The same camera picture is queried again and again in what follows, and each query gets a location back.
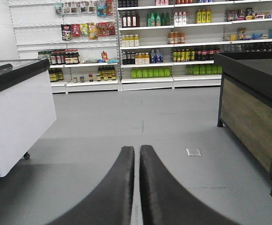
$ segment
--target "packaged food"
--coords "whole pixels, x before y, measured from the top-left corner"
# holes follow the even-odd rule
[[[108,27],[108,22],[99,22],[97,26],[97,32],[98,36],[106,36],[107,35],[107,27]]]
[[[72,39],[71,34],[71,25],[70,24],[62,24],[62,40],[63,41],[70,41]]]
[[[88,24],[86,23],[80,24],[80,30],[82,36],[88,36]]]
[[[95,22],[88,23],[88,30],[89,30],[89,39],[90,40],[96,40],[96,39],[98,39],[97,25],[96,25]]]
[[[81,36],[81,28],[79,24],[71,24],[72,28],[72,37],[79,38]]]
[[[107,26],[107,35],[116,35],[115,32],[115,22],[108,22],[108,26]]]
[[[107,5],[107,15],[113,15],[112,0],[106,0],[106,5]]]
[[[63,15],[62,3],[54,3],[56,15]]]

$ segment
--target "shelf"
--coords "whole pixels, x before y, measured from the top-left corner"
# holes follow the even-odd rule
[[[123,10],[139,10],[139,9],[155,9],[155,8],[173,8],[174,5],[165,5],[165,6],[138,6],[138,7],[121,7],[117,8],[118,11],[123,11]]]
[[[270,22],[272,21],[272,18],[270,19],[255,19],[255,20],[239,20],[239,21],[232,21],[231,23],[234,24],[234,23],[255,23],[255,22]]]
[[[174,47],[174,45],[164,44],[164,45],[143,45],[138,47],[120,47],[121,50],[127,50],[127,49],[145,49],[145,48],[171,48]]]
[[[173,88],[172,77],[154,77],[131,79],[123,78],[121,80],[122,90],[148,90],[160,88]]]
[[[185,25],[174,25],[174,27],[197,27],[197,26],[216,26],[216,25],[229,25],[232,22],[207,22],[207,23],[190,23]]]
[[[175,88],[179,87],[200,87],[200,86],[220,86],[221,75],[176,75],[173,76]]]
[[[173,62],[149,63],[149,64],[143,64],[143,65],[128,64],[128,65],[121,65],[121,68],[137,68],[137,67],[169,67],[169,66],[173,66]]]
[[[191,61],[191,62],[174,62],[174,66],[180,65],[194,65],[194,64],[213,64],[214,60],[207,60],[207,61]]]
[[[128,28],[119,28],[119,30],[150,30],[150,29],[166,29],[166,28],[174,28],[171,26],[154,26],[154,27],[128,27]]]

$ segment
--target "snack bag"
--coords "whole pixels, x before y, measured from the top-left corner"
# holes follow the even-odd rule
[[[107,36],[107,27],[108,22],[99,22],[97,29],[98,29],[98,36]]]
[[[62,24],[62,40],[63,41],[71,41],[72,34],[71,34],[71,25],[70,24]]]
[[[79,24],[71,24],[72,27],[72,37],[79,38],[81,36],[81,29]]]
[[[94,22],[88,23],[88,30],[89,30],[89,39],[90,40],[98,39],[96,23],[94,23]]]
[[[88,36],[88,24],[86,23],[80,24],[80,30],[82,36]]]

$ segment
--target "black counter top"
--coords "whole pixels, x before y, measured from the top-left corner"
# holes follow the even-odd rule
[[[48,59],[0,61],[0,66],[6,64],[11,64],[12,67],[0,70],[0,91],[10,88],[50,68]]]

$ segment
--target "gray floor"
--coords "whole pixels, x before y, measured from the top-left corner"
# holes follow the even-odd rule
[[[198,199],[243,225],[272,225],[270,185],[218,128],[219,88],[54,95],[57,121],[0,181],[0,225],[44,225],[104,177],[122,146],[151,144]],[[189,157],[186,148],[200,148]],[[135,193],[132,225],[141,225]]]

